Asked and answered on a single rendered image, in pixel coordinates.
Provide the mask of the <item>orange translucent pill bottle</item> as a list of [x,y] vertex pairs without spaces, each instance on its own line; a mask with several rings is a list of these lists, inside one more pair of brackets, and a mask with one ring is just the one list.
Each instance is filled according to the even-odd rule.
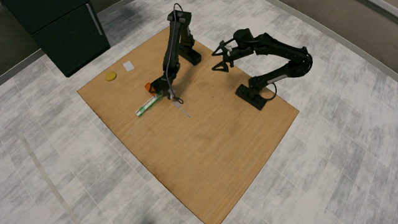
[[[148,83],[144,86],[144,88],[145,88],[147,91],[149,91],[150,83],[148,82]],[[155,91],[153,87],[152,87],[151,91]],[[152,95],[152,96],[155,96],[155,93],[151,93],[151,95]]]

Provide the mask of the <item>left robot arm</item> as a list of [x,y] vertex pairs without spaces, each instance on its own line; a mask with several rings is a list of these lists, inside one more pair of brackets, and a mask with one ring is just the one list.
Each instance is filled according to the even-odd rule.
[[[263,38],[264,34],[253,37],[249,28],[239,29],[233,34],[233,38],[241,40],[259,40]],[[288,77],[302,77],[304,76],[311,64],[309,56],[305,56],[305,52],[293,49],[289,46],[274,42],[268,36],[262,41],[255,44],[242,43],[235,40],[243,57],[256,53],[256,55],[277,55],[286,59],[289,62],[284,66],[273,70],[267,74],[254,76],[248,80],[249,87],[243,84],[237,88],[237,92],[245,98],[253,102],[260,108],[263,108],[267,100],[259,95],[259,92],[271,83],[277,82]],[[268,51],[269,50],[269,51]],[[251,93],[252,92],[252,93]],[[254,95],[252,95],[254,94]]]

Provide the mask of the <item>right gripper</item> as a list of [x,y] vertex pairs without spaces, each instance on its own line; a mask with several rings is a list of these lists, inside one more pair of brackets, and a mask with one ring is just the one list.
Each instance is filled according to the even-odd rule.
[[[151,84],[150,84],[150,88],[149,88],[149,93],[158,93],[161,91],[160,87],[159,87],[159,83],[161,82],[161,78],[163,76],[159,77],[158,79],[154,80]],[[151,91],[152,87],[154,88],[155,91]],[[172,89],[173,90],[173,89]],[[171,91],[171,89],[169,88],[169,93],[170,93],[170,99],[172,99],[174,97],[173,93],[175,92],[175,90],[173,90],[173,93]]]

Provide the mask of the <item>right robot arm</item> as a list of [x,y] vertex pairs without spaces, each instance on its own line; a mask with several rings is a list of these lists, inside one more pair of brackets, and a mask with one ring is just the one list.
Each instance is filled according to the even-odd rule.
[[[172,17],[173,16],[173,17]],[[173,83],[173,80],[176,79],[177,73],[180,70],[180,63],[178,58],[178,51],[181,51],[187,57],[192,59],[193,61],[197,61],[201,55],[193,50],[193,46],[195,44],[195,40],[193,39],[193,35],[190,33],[189,26],[192,13],[185,11],[175,10],[176,22],[174,19],[174,10],[167,16],[167,20],[170,21],[170,35],[167,51],[165,53],[164,62],[163,62],[163,77],[161,78],[161,82],[159,83],[159,87],[163,91],[169,90],[170,86]],[[181,38],[180,38],[181,36]],[[180,43],[179,43],[180,42]],[[184,46],[184,47],[183,47]],[[170,63],[168,67],[168,78],[169,83],[166,76],[167,64]],[[176,74],[174,74],[176,73]]]

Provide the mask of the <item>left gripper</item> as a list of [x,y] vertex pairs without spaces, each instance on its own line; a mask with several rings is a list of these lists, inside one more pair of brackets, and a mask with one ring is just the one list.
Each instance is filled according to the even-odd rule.
[[[233,61],[243,57],[241,54],[239,54],[241,52],[240,52],[238,46],[232,48],[231,44],[227,44],[224,47],[226,47],[229,51],[228,52],[224,52],[222,50],[222,52],[220,52],[218,54],[215,54],[220,49],[220,47],[218,46],[218,48],[212,53],[212,56],[219,56],[219,55],[223,56],[223,61],[221,61],[220,63],[215,65],[212,68],[213,71],[229,72],[228,65],[226,64],[226,62],[227,63],[229,62],[230,63],[230,67],[233,68],[234,67]],[[223,67],[223,68],[218,68],[218,67]]]

